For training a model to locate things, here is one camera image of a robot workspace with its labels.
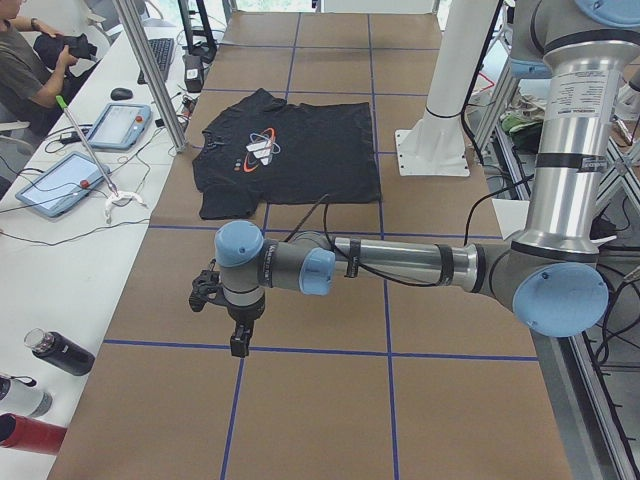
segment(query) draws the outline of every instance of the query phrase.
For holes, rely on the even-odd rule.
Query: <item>tablet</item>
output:
[[[16,198],[46,217],[57,217],[73,208],[103,180],[89,157],[72,152],[16,193]]]
[[[109,103],[93,124],[87,140],[100,150],[129,150],[150,120],[148,105]]]

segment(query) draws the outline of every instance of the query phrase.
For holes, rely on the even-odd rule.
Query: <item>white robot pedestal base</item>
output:
[[[470,172],[459,120],[440,120],[435,124],[438,128],[430,128],[429,123],[433,125],[421,118],[413,130],[396,130],[400,175],[468,177]]]

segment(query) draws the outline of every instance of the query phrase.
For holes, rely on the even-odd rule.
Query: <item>green object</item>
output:
[[[58,102],[58,105],[60,105],[61,109],[65,109],[67,108],[67,103],[64,101],[64,98],[62,98],[62,95],[56,95],[56,101]]]

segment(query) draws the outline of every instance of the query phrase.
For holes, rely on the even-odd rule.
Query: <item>light blue joint cap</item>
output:
[[[594,268],[556,263],[520,284],[513,297],[513,313],[538,333],[571,337],[595,325],[608,300],[607,286]]]
[[[638,0],[575,0],[575,2],[585,15],[607,27],[640,27]]]
[[[511,74],[518,79],[551,78],[551,70],[542,62],[511,59]]]
[[[262,232],[246,220],[234,220],[216,233],[216,262],[222,267],[238,267],[253,260],[264,243]]]
[[[326,295],[331,290],[336,255],[322,248],[311,250],[302,263],[298,284],[305,295]]]

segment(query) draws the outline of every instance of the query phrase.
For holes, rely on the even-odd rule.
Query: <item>black water bottle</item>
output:
[[[95,360],[90,352],[58,332],[34,328],[24,337],[24,344],[36,358],[78,377],[89,373]]]

